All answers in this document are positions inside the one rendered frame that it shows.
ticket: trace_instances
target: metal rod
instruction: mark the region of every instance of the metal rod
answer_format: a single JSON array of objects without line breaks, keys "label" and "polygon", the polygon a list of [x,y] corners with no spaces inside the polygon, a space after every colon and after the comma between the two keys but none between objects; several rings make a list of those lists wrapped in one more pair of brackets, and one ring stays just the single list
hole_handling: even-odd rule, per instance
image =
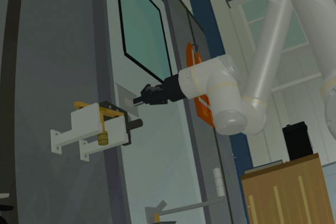
[{"label": "metal rod", "polygon": [[183,212],[183,211],[187,211],[187,210],[191,210],[191,209],[195,209],[195,208],[200,208],[200,207],[204,207],[204,206],[208,206],[208,205],[213,205],[213,204],[216,204],[216,203],[221,203],[223,201],[224,201],[224,198],[220,197],[220,198],[214,199],[212,201],[206,201],[206,202],[203,202],[203,203],[188,205],[188,206],[184,206],[184,207],[180,207],[180,208],[175,208],[175,209],[170,209],[170,210],[166,210],[166,211],[163,211],[163,212],[159,212],[158,215],[164,216],[164,215],[167,215],[167,214]]}]

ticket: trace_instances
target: wooden box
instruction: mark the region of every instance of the wooden box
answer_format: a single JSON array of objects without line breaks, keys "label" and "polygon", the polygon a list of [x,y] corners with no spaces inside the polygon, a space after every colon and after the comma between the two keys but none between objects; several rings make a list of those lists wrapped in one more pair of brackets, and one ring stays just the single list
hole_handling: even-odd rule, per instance
[{"label": "wooden box", "polygon": [[318,153],[241,177],[250,224],[334,224]]}]

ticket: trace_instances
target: white bracket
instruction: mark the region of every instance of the white bracket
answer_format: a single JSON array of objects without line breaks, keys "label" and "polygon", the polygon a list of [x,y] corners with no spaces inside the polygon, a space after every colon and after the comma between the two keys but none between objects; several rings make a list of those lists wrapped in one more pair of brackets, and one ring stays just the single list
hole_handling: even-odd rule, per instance
[{"label": "white bracket", "polygon": [[72,112],[71,124],[71,131],[61,133],[51,130],[51,152],[62,154],[62,146],[102,133],[99,105],[91,104]]},{"label": "white bracket", "polygon": [[105,130],[108,134],[108,145],[99,145],[98,141],[92,143],[84,140],[79,141],[81,160],[89,162],[90,154],[129,142],[124,116],[105,121]]}]

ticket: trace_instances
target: brass knob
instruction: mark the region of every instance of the brass knob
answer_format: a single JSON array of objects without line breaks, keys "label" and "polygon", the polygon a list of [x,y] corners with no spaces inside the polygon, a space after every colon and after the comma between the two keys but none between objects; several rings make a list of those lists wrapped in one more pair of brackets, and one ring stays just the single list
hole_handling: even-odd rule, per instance
[{"label": "brass knob", "polygon": [[97,135],[99,145],[108,145],[108,133],[103,131]]}]

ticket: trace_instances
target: wooden panel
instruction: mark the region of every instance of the wooden panel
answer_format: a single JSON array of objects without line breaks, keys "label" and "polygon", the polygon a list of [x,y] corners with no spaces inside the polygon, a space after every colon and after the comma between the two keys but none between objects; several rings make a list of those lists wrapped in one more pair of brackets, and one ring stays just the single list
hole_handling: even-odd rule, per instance
[{"label": "wooden panel", "polygon": [[334,224],[318,154],[242,175],[251,224]]}]

